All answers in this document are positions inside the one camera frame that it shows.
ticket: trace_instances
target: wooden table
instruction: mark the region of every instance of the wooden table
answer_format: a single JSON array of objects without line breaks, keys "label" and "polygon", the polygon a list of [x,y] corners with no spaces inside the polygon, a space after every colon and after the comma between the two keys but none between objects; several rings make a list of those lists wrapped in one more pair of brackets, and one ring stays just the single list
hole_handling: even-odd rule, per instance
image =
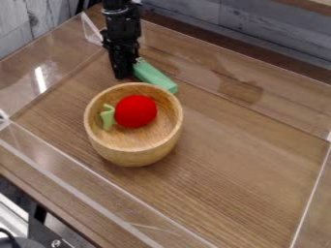
[{"label": "wooden table", "polygon": [[[89,16],[101,27],[98,7]],[[329,86],[149,22],[141,45],[180,86],[170,155],[125,169],[94,152],[83,108],[136,79],[114,80],[77,17],[0,64],[1,108],[43,93],[0,131],[1,174],[101,247],[289,247],[329,148]]]}]

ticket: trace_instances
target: green block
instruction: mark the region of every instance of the green block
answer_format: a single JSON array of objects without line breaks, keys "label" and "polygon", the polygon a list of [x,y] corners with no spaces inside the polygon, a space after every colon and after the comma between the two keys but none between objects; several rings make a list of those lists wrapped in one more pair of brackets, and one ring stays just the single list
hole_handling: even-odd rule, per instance
[{"label": "green block", "polygon": [[178,85],[144,60],[133,65],[134,76],[144,82],[162,87],[170,93],[177,93]]},{"label": "green block", "polygon": [[100,118],[102,120],[102,129],[108,131],[110,126],[116,124],[113,117],[114,107],[108,104],[104,104],[102,107],[105,108],[105,111],[100,113]]}]

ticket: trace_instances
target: bowl rim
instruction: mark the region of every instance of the bowl rim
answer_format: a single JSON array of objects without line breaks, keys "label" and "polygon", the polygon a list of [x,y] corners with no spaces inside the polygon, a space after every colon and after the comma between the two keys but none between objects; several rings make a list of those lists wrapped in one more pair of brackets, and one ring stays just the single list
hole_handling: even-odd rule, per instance
[{"label": "bowl rim", "polygon": [[[160,142],[156,142],[149,148],[118,148],[118,147],[110,146],[108,143],[105,143],[101,139],[97,138],[97,136],[94,135],[94,133],[93,133],[93,131],[90,129],[89,123],[88,123],[89,110],[90,110],[90,107],[92,107],[94,101],[100,98],[100,96],[102,96],[108,91],[110,91],[110,90],[113,90],[116,88],[133,86],[133,85],[148,86],[148,87],[152,87],[152,88],[162,91],[168,95],[168,97],[172,99],[172,102],[174,102],[174,105],[176,105],[177,111],[178,111],[178,118],[177,118],[176,126],[174,126],[172,132],[169,133],[169,135]],[[90,100],[90,102],[89,102],[89,104],[88,104],[88,106],[86,106],[86,108],[83,110],[83,128],[85,128],[85,131],[88,133],[89,138],[93,140],[93,142],[96,142],[102,147],[105,147],[105,148],[108,148],[110,150],[114,150],[114,151],[120,151],[120,152],[142,152],[142,151],[148,151],[149,149],[153,149],[153,148],[158,147],[161,144],[166,143],[172,139],[172,137],[176,135],[176,133],[181,130],[182,120],[184,120],[184,111],[182,111],[182,106],[181,106],[181,103],[180,103],[177,97],[168,90],[165,90],[164,88],[161,88],[161,87],[158,87],[158,86],[156,86],[153,84],[149,84],[146,82],[124,82],[124,83],[113,85],[112,87],[106,88],[102,92],[100,92],[93,97],[93,99]]]}]

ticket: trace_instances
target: green sponge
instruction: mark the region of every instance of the green sponge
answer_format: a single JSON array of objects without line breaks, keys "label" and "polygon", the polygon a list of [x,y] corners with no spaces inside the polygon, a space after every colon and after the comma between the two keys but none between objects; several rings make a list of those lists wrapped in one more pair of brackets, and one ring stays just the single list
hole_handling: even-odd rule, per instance
[{"label": "green sponge", "polygon": [[133,65],[134,76],[145,82],[165,88],[170,93],[177,93],[178,85],[142,59]]}]

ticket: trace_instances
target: black cable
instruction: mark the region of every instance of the black cable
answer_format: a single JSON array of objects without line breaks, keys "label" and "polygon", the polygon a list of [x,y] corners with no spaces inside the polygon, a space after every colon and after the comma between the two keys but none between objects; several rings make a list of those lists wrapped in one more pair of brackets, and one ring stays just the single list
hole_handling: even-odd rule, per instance
[{"label": "black cable", "polygon": [[0,228],[0,233],[3,233],[7,236],[13,248],[21,248],[21,246],[17,244],[15,239],[14,239],[14,237],[10,234],[9,231],[6,231],[5,229]]}]

